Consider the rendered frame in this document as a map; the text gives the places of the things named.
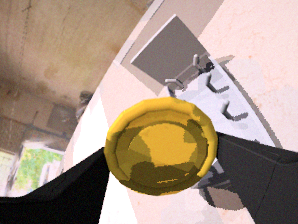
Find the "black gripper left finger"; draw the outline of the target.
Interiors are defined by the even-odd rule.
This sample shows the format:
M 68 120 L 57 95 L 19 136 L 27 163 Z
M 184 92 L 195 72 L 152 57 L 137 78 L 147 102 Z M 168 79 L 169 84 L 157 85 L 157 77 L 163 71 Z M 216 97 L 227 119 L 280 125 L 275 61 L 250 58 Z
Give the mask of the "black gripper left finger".
M 110 177 L 104 148 L 25 196 L 0 196 L 0 224 L 100 224 Z

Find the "yellow round plate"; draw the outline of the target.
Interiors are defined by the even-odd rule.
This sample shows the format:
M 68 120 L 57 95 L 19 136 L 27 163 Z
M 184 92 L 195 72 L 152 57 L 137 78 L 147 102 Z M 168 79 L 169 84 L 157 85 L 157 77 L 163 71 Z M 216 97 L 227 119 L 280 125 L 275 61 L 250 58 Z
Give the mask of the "yellow round plate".
M 180 193 L 201 181 L 217 156 L 213 121 L 176 97 L 142 100 L 108 128 L 104 156 L 121 185 L 148 196 Z

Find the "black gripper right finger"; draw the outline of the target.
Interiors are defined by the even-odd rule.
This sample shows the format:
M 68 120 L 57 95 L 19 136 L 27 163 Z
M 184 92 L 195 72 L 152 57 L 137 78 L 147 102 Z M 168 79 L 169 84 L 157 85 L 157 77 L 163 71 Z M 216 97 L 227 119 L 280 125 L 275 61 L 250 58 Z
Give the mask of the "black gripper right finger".
M 216 133 L 218 164 L 255 224 L 298 224 L 298 152 Z

